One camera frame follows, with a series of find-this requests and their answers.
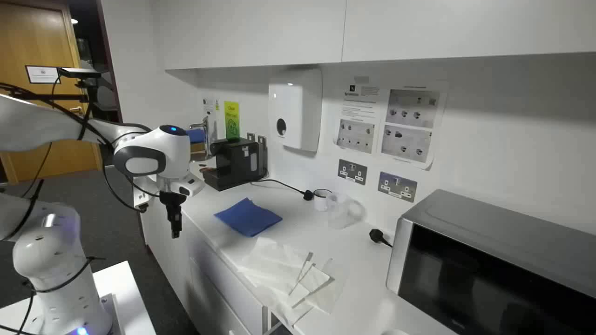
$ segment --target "white wall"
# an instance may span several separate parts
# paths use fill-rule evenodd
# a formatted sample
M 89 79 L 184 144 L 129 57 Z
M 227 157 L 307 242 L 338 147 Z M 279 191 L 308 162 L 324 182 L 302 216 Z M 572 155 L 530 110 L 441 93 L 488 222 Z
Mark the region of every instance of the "white wall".
M 198 94 L 240 102 L 241 133 L 269 133 L 268 78 L 280 68 L 198 70 Z M 377 191 L 379 172 L 418 181 L 416 200 L 436 188 L 596 234 L 596 55 L 546 55 L 461 60 L 324 65 L 319 152 L 270 141 L 272 174 L 298 187 L 349 193 L 368 222 L 394 230 L 411 205 Z M 373 159 L 333 145 L 337 90 L 354 76 L 391 88 L 403 78 L 449 82 L 436 158 L 429 171 Z M 223 115 L 220 134 L 224 134 Z M 368 166 L 366 186 L 337 177 L 337 161 Z

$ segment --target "yellow sign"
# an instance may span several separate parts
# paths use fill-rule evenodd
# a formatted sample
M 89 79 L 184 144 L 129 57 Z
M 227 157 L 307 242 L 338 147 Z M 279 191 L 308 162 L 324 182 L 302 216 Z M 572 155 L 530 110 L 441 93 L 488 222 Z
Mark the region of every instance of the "yellow sign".
M 240 106 L 232 101 L 224 101 L 225 111 L 225 137 L 240 137 Z

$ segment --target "grey carpet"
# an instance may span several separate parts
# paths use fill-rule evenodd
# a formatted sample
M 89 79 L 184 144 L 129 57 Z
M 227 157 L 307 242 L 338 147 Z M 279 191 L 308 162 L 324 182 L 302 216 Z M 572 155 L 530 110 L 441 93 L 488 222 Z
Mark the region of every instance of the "grey carpet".
M 132 201 L 126 179 L 113 168 L 108 168 L 107 175 L 116 193 Z M 6 193 L 20 196 L 28 186 L 28 182 L 8 186 Z M 66 203 L 79 212 L 86 255 L 107 258 L 91 264 L 94 272 L 128 260 L 158 335 L 198 334 L 157 261 L 147 252 L 137 214 L 113 198 L 101 172 L 46 178 L 39 199 Z M 21 286 L 24 278 L 14 270 L 12 250 L 13 243 L 0 242 L 0 307 L 28 297 Z

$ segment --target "microwave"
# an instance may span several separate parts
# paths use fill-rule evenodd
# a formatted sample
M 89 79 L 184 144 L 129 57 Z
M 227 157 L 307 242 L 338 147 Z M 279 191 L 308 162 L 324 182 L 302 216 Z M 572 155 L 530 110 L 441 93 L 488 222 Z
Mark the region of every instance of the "microwave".
M 594 335 L 596 236 L 436 190 L 399 218 L 387 288 L 460 335 Z

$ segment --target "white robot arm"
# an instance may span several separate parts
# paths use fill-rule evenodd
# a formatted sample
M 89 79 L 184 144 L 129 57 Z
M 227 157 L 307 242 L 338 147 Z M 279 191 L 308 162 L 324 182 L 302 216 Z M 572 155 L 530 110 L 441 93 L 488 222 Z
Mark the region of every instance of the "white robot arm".
M 0 151 L 24 151 L 62 139 L 109 146 L 116 169 L 128 178 L 157 175 L 172 237 L 182 229 L 181 207 L 204 186 L 189 172 L 190 141 L 176 126 L 149 130 L 142 125 L 85 120 L 58 109 L 0 94 Z M 80 217 L 65 204 L 0 193 L 0 239 L 15 242 L 15 269 L 27 277 L 44 314 L 30 319 L 33 334 L 100 334 L 112 327 L 98 296 L 89 260 L 80 243 Z

